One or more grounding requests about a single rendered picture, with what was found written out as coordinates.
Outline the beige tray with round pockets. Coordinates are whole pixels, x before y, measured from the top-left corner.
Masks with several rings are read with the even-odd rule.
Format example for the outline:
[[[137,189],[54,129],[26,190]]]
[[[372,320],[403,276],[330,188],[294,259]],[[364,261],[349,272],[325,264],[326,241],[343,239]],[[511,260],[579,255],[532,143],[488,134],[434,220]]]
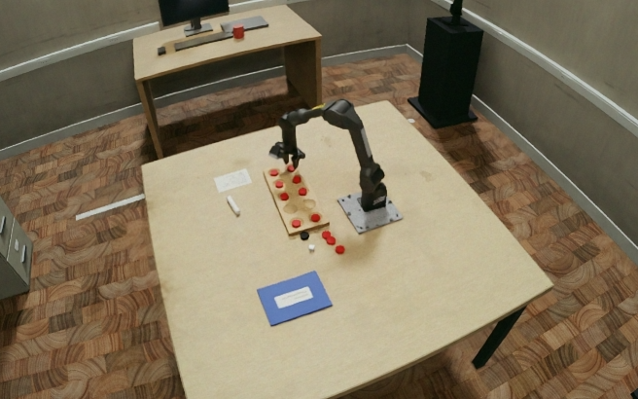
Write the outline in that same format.
[[[289,165],[293,165],[293,163],[290,162],[263,169],[269,189],[289,236],[296,236],[302,232],[310,232],[330,226],[330,221],[328,220],[318,198],[315,196],[300,164],[293,172],[288,171],[287,167]],[[270,175],[270,171],[274,169],[278,171],[277,176]],[[301,182],[298,184],[293,182],[293,178],[296,176],[301,178]],[[283,182],[282,188],[275,187],[275,182],[277,181]],[[299,189],[301,188],[306,189],[305,196],[301,196],[299,194]],[[289,195],[287,200],[282,200],[280,198],[280,195],[283,193]],[[320,216],[320,220],[318,222],[313,222],[311,220],[311,216],[313,214],[318,214]],[[292,225],[292,222],[296,219],[301,221],[301,225],[298,228],[295,228]]]

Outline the white paper sheet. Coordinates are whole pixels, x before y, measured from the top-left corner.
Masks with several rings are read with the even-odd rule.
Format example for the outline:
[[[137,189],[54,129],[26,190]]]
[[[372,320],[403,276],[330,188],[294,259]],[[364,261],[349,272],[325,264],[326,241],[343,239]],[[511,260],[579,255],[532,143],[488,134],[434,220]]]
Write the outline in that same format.
[[[245,169],[214,178],[219,193],[252,183]]]

